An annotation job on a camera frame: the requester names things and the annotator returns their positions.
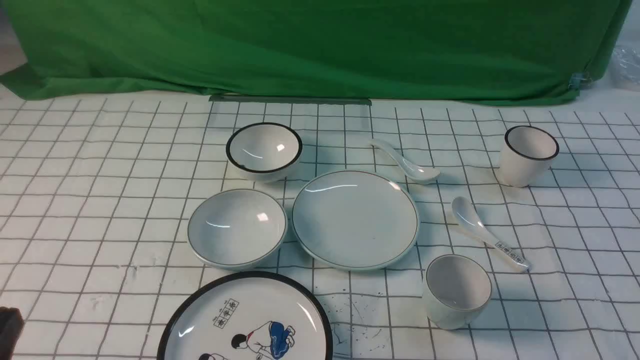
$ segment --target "cartoon illustration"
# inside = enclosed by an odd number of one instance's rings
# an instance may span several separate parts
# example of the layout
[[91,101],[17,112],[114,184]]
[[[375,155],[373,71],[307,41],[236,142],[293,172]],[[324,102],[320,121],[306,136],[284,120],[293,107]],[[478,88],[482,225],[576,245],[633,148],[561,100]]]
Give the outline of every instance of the cartoon illustration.
[[231,346],[235,349],[249,348],[258,354],[256,360],[261,360],[263,356],[266,359],[279,360],[295,344],[295,334],[296,331],[291,326],[285,329],[279,322],[268,322],[248,335],[236,334],[231,339]]
[[226,357],[218,354],[202,354],[198,360],[229,360]]
[[238,305],[240,305],[240,303],[234,299],[226,300],[225,307],[223,309],[220,309],[220,314],[213,318],[213,325],[219,327],[220,329],[224,329],[225,325],[234,314],[234,311],[236,311]]

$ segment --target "black rim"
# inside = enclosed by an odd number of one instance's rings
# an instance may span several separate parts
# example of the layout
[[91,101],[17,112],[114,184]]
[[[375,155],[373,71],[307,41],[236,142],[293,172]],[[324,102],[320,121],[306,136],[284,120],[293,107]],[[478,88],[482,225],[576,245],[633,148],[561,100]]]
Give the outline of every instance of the black rim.
[[[231,156],[231,143],[234,141],[234,139],[236,138],[236,136],[237,136],[239,133],[243,132],[244,130],[247,130],[247,129],[248,129],[248,128],[250,128],[250,127],[253,127],[253,126],[261,126],[261,125],[273,125],[273,126],[280,126],[280,127],[283,127],[283,128],[285,128],[286,130],[288,130],[288,132],[292,133],[292,134],[293,134],[293,136],[295,136],[295,137],[296,137],[296,140],[298,141],[298,153],[295,155],[295,157],[293,157],[293,160],[291,160],[291,161],[290,161],[290,162],[288,162],[287,164],[285,164],[285,165],[283,165],[283,166],[281,166],[281,167],[279,167],[279,168],[273,169],[273,170],[252,170],[252,169],[250,169],[250,168],[246,168],[244,165],[240,165],[240,164],[239,164],[239,163],[238,163],[238,162],[233,158],[233,156]],[[231,161],[231,163],[232,163],[233,165],[235,165],[237,168],[241,168],[241,169],[243,169],[244,171],[252,172],[252,173],[254,173],[254,174],[268,174],[268,173],[270,173],[270,172],[276,172],[276,171],[282,170],[283,168],[288,167],[289,165],[291,165],[291,164],[295,163],[295,162],[298,160],[298,158],[300,157],[300,154],[302,154],[302,139],[300,138],[300,136],[298,135],[298,133],[297,133],[297,132],[295,132],[295,131],[293,131],[293,129],[291,129],[289,126],[285,126],[285,125],[282,125],[282,124],[278,124],[278,123],[276,123],[276,122],[258,122],[258,123],[256,123],[256,124],[247,125],[247,126],[243,127],[242,129],[240,129],[240,130],[236,131],[233,135],[231,135],[231,137],[229,138],[229,141],[227,141],[226,152],[227,152],[227,159],[229,159],[229,161]]]
[[300,293],[302,293],[302,295],[304,295],[307,299],[309,299],[309,301],[311,301],[311,303],[316,307],[316,311],[320,315],[320,319],[322,321],[322,325],[324,328],[324,338],[326,340],[326,354],[325,354],[324,360],[332,360],[333,334],[331,333],[331,328],[329,327],[329,318],[327,318],[322,305],[320,305],[320,302],[318,302],[316,297],[313,296],[313,294],[311,294],[310,291],[308,291],[304,286],[302,286],[297,281],[294,281],[286,276],[274,274],[272,272],[263,272],[263,271],[238,272],[235,274],[223,276],[217,280],[210,282],[205,286],[202,286],[202,288],[200,288],[198,291],[194,292],[190,297],[188,297],[187,300],[185,300],[182,303],[182,305],[178,307],[178,310],[175,311],[171,319],[169,319],[169,322],[166,324],[166,327],[164,328],[164,332],[162,333],[162,337],[160,338],[160,344],[158,345],[157,360],[165,360],[164,353],[166,352],[166,344],[169,341],[169,335],[173,331],[173,326],[175,326],[175,323],[178,321],[180,316],[182,316],[182,314],[186,311],[186,309],[189,308],[189,306],[191,306],[195,300],[197,300],[202,295],[207,293],[209,290],[217,286],[220,286],[230,281],[244,279],[247,277],[263,277],[265,279],[272,279],[272,280],[283,282],[291,286],[295,290],[298,290]]
[[288,224],[288,219],[287,219],[287,212],[285,211],[284,207],[282,206],[281,203],[279,203],[273,196],[269,195],[266,192],[262,192],[260,190],[255,190],[255,189],[231,189],[231,190],[225,190],[223,192],[219,192],[211,197],[209,197],[207,200],[204,200],[202,203],[200,203],[200,205],[198,205],[198,207],[194,210],[193,214],[197,213],[198,210],[209,200],[215,198],[218,195],[224,194],[224,193],[228,193],[228,192],[257,192],[257,193],[261,193],[267,197],[269,197],[271,200],[275,201],[276,204],[278,204],[278,206],[280,206],[280,209],[282,210],[282,214],[284,216],[284,231],[282,232],[282,235],[280,236],[280,240],[278,241],[278,243],[276,245],[274,245],[271,249],[269,249],[269,251],[262,255],[261,257],[257,258],[256,260],[251,260],[251,261],[247,261],[245,263],[240,263],[240,264],[224,264],[224,263],[220,263],[219,261],[213,261],[209,258],[207,258],[206,256],[202,255],[201,253],[199,253],[196,248],[193,246],[193,244],[191,243],[191,221],[193,220],[193,215],[191,216],[191,218],[189,218],[189,222],[187,223],[187,242],[189,243],[189,246],[191,247],[191,250],[193,250],[193,252],[196,254],[196,256],[198,256],[201,259],[205,259],[208,263],[211,264],[215,264],[215,265],[222,265],[222,266],[243,266],[243,265],[247,265],[250,263],[256,263],[264,258],[266,258],[267,256],[271,255],[271,253],[280,245],[282,245],[282,241],[284,240],[284,237],[287,236],[287,230],[289,230],[289,224]]
[[[380,179],[383,179],[385,181],[390,181],[389,179],[387,179],[386,177],[380,176],[378,174],[373,174],[372,172],[366,172],[366,171],[361,171],[361,170],[338,170],[338,171],[334,171],[334,172],[328,172],[326,174],[320,175],[318,177],[316,177],[315,179],[309,181],[305,186],[303,186],[303,188],[300,190],[300,193],[305,191],[305,189],[309,186],[309,184],[313,183],[315,180],[320,179],[321,177],[327,176],[327,175],[332,175],[332,174],[337,174],[339,172],[361,172],[363,174],[367,174],[367,175],[372,175],[372,176],[377,176]],[[335,265],[335,266],[340,266],[342,268],[352,268],[352,269],[366,269],[366,268],[372,268],[372,267],[376,267],[376,266],[380,266],[380,265],[384,265],[384,264],[391,264],[393,263],[396,259],[398,259],[399,257],[403,256],[406,254],[406,251],[415,245],[415,241],[416,241],[416,237],[418,235],[418,229],[420,228],[420,216],[418,216],[418,209],[415,207],[415,203],[413,202],[413,200],[411,199],[411,197],[409,197],[409,195],[406,193],[406,191],[404,189],[400,189],[402,191],[402,193],[404,194],[404,196],[406,196],[406,198],[409,200],[409,203],[411,204],[411,206],[413,207],[413,211],[415,212],[415,221],[416,221],[416,225],[415,225],[415,232],[413,233],[413,240],[411,241],[411,244],[409,244],[409,246],[407,246],[400,254],[398,254],[396,257],[394,257],[393,259],[390,259],[386,262],[384,262],[383,264],[376,264],[376,265],[369,265],[369,266],[347,266],[347,265],[343,265],[343,264],[336,264],[333,261],[329,261],[325,258],[321,258],[320,256],[318,256],[317,254],[312,254],[311,256],[313,256],[314,258],[320,260],[320,261],[324,261],[325,263],[329,264],[329,265]],[[300,237],[300,235],[298,234],[298,230],[296,230],[296,222],[293,220],[294,218],[294,214],[295,214],[295,209],[296,209],[296,203],[298,202],[298,199],[300,198],[300,193],[298,193],[298,195],[296,196],[296,200],[294,200],[293,202],[293,206],[291,207],[291,224],[293,225],[293,232],[296,234],[296,237],[299,239],[300,241],[300,245],[302,245],[302,247],[304,249],[306,249],[307,251],[309,251],[309,253],[311,254],[312,251],[309,249],[308,246],[305,245],[305,242],[302,241],[302,238]]]
[[[547,158],[532,158],[531,156],[528,156],[528,155],[522,154],[520,151],[517,151],[516,149],[514,149],[514,148],[513,148],[513,146],[511,146],[511,143],[509,142],[509,134],[510,134],[511,130],[513,130],[513,129],[517,129],[518,127],[530,127],[531,129],[535,129],[535,130],[538,130],[538,131],[542,131],[543,133],[545,133],[545,134],[549,135],[549,137],[551,138],[551,140],[553,140],[553,141],[554,141],[554,143],[555,143],[555,145],[556,145],[556,151],[554,152],[554,154],[553,154],[553,155],[551,155],[551,156],[549,156],[549,157],[547,157]],[[514,127],[512,127],[511,129],[507,130],[507,132],[506,132],[506,133],[504,133],[504,143],[506,143],[506,144],[507,144],[507,146],[508,146],[508,147],[509,147],[513,152],[515,152],[516,154],[518,154],[518,155],[522,156],[523,158],[527,158],[527,159],[530,159],[530,160],[538,160],[538,161],[551,160],[551,159],[555,158],[555,157],[558,155],[558,153],[560,152],[560,145],[558,145],[558,141],[556,140],[556,138],[554,138],[550,133],[548,133],[548,132],[546,132],[546,131],[544,131],[544,130],[540,129],[539,127],[530,126],[530,125],[519,125],[519,126],[514,126]]]

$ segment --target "cup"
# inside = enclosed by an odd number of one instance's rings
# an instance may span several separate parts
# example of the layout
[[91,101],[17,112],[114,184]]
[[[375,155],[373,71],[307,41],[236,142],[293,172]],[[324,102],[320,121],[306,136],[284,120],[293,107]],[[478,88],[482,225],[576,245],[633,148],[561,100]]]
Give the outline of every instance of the cup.
[[560,146],[548,132],[533,126],[515,126],[504,134],[498,181],[521,188],[551,166]]
[[422,300],[427,317],[439,328],[459,329],[472,322],[491,298],[489,274],[461,255],[438,256],[424,276]]

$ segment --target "grid tablecloth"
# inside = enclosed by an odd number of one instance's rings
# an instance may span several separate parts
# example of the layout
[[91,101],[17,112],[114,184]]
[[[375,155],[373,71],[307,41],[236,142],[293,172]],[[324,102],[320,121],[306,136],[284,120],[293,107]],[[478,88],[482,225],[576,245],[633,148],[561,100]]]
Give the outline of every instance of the grid tablecloth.
[[[291,126],[301,164],[273,184],[240,179],[224,144],[254,122]],[[503,134],[532,124],[561,153],[531,187],[495,178]],[[203,284],[186,243],[193,210],[256,188],[290,211],[313,177],[350,168],[402,184],[422,220],[387,269],[349,273],[289,235],[260,265],[313,291],[335,359],[636,359],[640,353],[640,111],[575,113],[451,104],[395,108],[236,102],[0,99],[0,305],[27,318],[16,359],[153,358],[165,323]],[[407,182],[363,136],[381,138],[436,184]],[[533,264],[516,274],[449,214],[466,196],[487,228]],[[490,273],[493,296],[468,329],[443,331],[420,305],[421,273],[449,253]]]

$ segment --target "white plate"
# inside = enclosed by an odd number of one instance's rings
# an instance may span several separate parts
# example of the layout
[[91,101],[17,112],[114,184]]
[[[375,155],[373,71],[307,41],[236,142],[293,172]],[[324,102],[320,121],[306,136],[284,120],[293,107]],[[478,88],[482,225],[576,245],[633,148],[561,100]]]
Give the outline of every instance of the white plate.
[[330,360],[333,334],[317,299],[270,272],[204,286],[169,320],[157,360]]
[[261,122],[236,131],[227,142],[227,159],[245,179],[268,183],[284,179],[300,160],[302,140],[291,128]]
[[271,196],[251,189],[217,193],[189,219],[189,244],[204,263],[242,270],[274,252],[287,233],[287,215]]
[[298,194],[291,222],[302,247],[343,270],[383,268],[418,235],[415,204],[393,181],[362,171],[321,175]]

